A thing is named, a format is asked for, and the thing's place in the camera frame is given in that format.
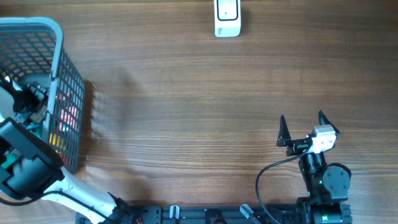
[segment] white switch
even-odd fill
[[[241,32],[241,0],[214,0],[216,37],[236,37]]]
[[[218,0],[218,18],[220,20],[237,19],[237,0]]]

